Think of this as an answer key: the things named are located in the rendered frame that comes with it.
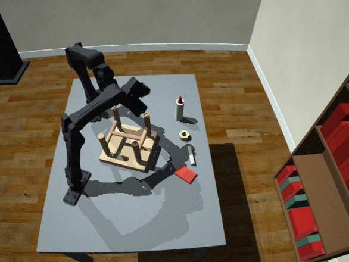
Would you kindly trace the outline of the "tan wooden stool seat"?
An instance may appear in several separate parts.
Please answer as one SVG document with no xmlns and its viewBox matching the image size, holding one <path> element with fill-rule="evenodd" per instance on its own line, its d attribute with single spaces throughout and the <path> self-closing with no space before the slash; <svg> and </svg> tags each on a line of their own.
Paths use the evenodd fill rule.
<svg viewBox="0 0 349 262">
<path fill-rule="evenodd" d="M 115 132 L 126 133 L 135 136 L 142 136 L 144 129 L 134 126 L 128 126 L 121 124 L 122 129 L 115 129 Z M 108 147 L 110 149 L 110 155 L 107 156 L 102 151 L 99 160 L 100 162 L 112 164 L 115 166 L 131 169 L 139 172 L 145 172 L 149 158 L 151 156 L 158 132 L 151 131 L 151 137 L 147 137 L 144 140 L 144 144 L 140 151 L 142 161 L 140 164 L 136 162 L 135 155 L 132 148 L 132 142 L 137 141 L 134 139 L 123 138 L 113 135 L 109 141 Z M 139 143 L 139 141 L 137 141 Z"/>
</svg>

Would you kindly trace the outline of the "brown wooden stool legs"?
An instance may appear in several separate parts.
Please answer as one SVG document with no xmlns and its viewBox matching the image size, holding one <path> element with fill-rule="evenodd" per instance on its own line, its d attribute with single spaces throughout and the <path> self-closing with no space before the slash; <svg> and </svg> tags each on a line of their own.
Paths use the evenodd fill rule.
<svg viewBox="0 0 349 262">
<path fill-rule="evenodd" d="M 111 130 L 110 130 L 106 140 L 105 140 L 104 134 L 100 133 L 98 135 L 98 139 L 99 139 L 100 144 L 104 150 L 105 155 L 109 156 L 111 153 L 110 149 L 108 147 L 108 143 L 109 143 L 112 135 L 120 136 L 120 137 L 124 137 L 124 138 L 129 138 L 129 139 L 134 139 L 134 140 L 140 141 L 139 143 L 137 141 L 132 142 L 132 148 L 133 148 L 136 162 L 138 164 L 140 164 L 142 161 L 140 151 L 141 151 L 142 146 L 144 144 L 144 140 L 146 138 L 146 135 L 147 135 L 147 137 L 151 136 L 151 122 L 150 122 L 149 113 L 144 114 L 145 129 L 144 129 L 144 132 L 142 134 L 142 137 L 140 137 L 140 136 L 130 135 L 130 134 L 126 134 L 126 133 L 115 132 L 116 127 L 118 130 L 121 130 L 122 125 L 121 125 L 121 121 L 120 121 L 119 112 L 118 112 L 117 107 L 113 107 L 111 110 L 112 110 L 113 117 L 114 117 L 114 123 L 111 127 Z"/>
</svg>

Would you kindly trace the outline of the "beige roll of masking tape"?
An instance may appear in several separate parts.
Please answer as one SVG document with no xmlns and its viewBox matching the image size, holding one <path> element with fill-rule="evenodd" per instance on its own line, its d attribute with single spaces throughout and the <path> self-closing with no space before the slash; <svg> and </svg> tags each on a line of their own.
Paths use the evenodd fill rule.
<svg viewBox="0 0 349 262">
<path fill-rule="evenodd" d="M 185 136 L 183 136 L 183 135 L 185 135 Z M 186 130 L 182 130 L 182 131 L 179 133 L 179 138 L 180 138 L 180 140 L 182 140 L 182 141 L 188 140 L 188 138 L 189 138 L 189 132 L 186 131 Z"/>
</svg>

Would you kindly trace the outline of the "red flat block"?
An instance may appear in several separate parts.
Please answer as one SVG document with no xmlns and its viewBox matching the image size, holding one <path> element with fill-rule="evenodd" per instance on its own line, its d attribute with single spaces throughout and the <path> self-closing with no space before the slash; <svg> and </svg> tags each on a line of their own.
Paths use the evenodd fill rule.
<svg viewBox="0 0 349 262">
<path fill-rule="evenodd" d="M 186 181 L 187 183 L 191 183 L 194 177 L 197 175 L 195 172 L 188 169 L 182 164 L 177 168 L 174 174 Z"/>
</svg>

